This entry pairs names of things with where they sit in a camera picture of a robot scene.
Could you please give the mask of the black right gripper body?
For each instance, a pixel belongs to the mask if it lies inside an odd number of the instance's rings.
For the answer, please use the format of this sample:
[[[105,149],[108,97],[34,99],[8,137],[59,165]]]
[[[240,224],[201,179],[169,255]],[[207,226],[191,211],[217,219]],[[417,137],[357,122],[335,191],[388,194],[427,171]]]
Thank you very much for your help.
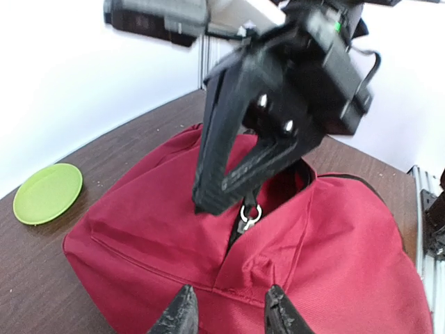
[[[228,150],[240,126],[263,150],[311,149],[351,136],[368,112],[370,76],[350,59],[365,35],[362,1],[213,1],[211,28],[240,46],[208,76],[208,147]]]

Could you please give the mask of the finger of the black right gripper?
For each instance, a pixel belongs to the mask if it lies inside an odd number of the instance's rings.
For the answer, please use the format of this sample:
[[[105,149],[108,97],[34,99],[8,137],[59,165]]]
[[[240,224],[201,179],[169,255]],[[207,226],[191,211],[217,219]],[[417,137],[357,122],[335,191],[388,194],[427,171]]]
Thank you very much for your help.
[[[237,202],[270,178],[297,166],[313,150],[313,135],[259,137],[255,146],[222,180],[222,192]]]
[[[197,163],[193,201],[210,214],[221,214],[257,187],[257,168],[247,157],[229,174],[227,162],[237,131],[257,94],[257,67],[237,63],[207,81],[204,128]]]

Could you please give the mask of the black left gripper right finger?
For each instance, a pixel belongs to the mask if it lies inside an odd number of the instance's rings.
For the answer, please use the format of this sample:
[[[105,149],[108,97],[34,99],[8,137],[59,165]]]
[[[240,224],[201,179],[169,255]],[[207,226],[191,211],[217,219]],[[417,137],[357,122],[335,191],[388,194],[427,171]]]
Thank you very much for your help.
[[[314,334],[279,285],[265,295],[264,328],[267,334]]]

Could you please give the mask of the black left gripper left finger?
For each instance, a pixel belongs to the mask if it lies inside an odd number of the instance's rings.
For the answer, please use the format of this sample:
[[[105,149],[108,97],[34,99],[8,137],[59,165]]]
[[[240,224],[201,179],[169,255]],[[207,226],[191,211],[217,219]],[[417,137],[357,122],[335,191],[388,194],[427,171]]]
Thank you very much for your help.
[[[149,334],[196,334],[199,328],[199,308],[195,291],[184,285],[163,311]]]

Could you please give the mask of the red backpack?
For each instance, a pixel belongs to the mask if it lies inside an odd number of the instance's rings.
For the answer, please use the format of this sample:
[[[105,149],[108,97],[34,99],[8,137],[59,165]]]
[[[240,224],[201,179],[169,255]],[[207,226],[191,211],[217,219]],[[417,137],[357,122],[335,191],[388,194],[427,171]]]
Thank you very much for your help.
[[[263,333],[272,285],[316,333],[433,331],[421,279],[373,188],[301,163],[264,184],[261,219],[232,241],[240,205],[212,216],[192,201],[201,133],[194,125],[151,151],[63,241],[117,332],[147,332],[187,284],[201,333]]]

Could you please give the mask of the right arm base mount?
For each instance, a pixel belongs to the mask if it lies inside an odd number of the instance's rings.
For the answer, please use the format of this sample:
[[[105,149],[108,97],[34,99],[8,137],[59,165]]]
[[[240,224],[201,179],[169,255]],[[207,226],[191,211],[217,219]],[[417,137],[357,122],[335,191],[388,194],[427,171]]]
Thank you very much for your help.
[[[423,250],[444,261],[444,192],[439,196],[423,189],[420,192],[423,219]]]

